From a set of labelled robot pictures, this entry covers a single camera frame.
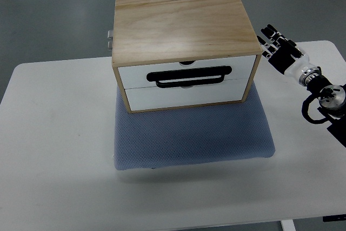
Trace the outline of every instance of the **blue cushion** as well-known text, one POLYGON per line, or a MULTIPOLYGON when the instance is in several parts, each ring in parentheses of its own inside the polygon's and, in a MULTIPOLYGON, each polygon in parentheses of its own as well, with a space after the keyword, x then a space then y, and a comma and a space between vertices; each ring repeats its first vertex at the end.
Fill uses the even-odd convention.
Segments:
POLYGON ((159 168, 275 152, 252 84, 244 103, 129 114, 118 89, 114 164, 118 170, 159 168))

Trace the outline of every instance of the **drawer pull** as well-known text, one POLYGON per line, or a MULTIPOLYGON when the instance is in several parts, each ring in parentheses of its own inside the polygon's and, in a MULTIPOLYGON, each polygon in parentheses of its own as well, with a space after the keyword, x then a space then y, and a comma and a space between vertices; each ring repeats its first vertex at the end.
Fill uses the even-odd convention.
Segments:
POLYGON ((231 66, 217 66, 209 68, 196 68, 196 69, 185 69, 185 70, 168 70, 168 71, 157 71, 147 74, 147 80, 152 82, 155 81, 159 88, 173 88, 173 87, 189 87, 195 85, 215 84, 223 82, 225 75, 232 72, 231 66), (216 78, 203 78, 193 80, 193 78, 201 77, 215 77, 216 78), (186 81, 174 81, 181 79, 191 79, 186 81))

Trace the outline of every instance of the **wooden drawer cabinet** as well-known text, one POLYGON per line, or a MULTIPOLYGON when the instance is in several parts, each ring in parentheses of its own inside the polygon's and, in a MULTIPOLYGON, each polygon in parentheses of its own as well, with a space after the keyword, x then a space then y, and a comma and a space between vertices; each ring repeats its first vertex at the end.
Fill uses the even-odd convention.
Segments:
POLYGON ((112 66, 130 113, 243 102, 261 52, 241 0, 116 0, 112 66))

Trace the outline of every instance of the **drawer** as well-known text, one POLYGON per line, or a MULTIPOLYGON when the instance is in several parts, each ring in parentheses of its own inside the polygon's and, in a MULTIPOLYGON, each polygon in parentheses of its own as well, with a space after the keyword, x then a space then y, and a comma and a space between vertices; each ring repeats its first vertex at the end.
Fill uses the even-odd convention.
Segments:
POLYGON ((184 105, 239 101, 248 78, 226 80, 218 84, 196 85, 188 88, 134 88, 125 89, 131 111, 171 108, 184 105))
POLYGON ((208 68, 218 66, 231 66, 232 72, 225 75, 224 80, 248 79, 254 66, 256 55, 227 57, 209 60, 198 60, 190 65, 184 65, 179 62, 161 63, 151 65, 139 65, 130 67, 118 67, 121 81, 124 89, 146 88, 156 86, 155 81, 149 82, 147 75, 151 72, 185 70, 195 68, 208 68))

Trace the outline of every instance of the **gray floor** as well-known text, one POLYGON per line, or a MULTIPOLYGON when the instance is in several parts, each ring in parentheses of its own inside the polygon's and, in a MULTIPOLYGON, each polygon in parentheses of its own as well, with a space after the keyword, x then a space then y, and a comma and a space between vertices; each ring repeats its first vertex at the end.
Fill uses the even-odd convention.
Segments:
MULTIPOLYGON (((110 56, 115 0, 0 0, 0 99, 27 62, 110 56)), ((296 42, 329 40, 346 57, 346 0, 242 0, 255 31, 273 24, 296 42)), ((298 231, 345 230, 346 222, 295 220, 298 231)), ((279 222, 196 230, 281 230, 279 222)))

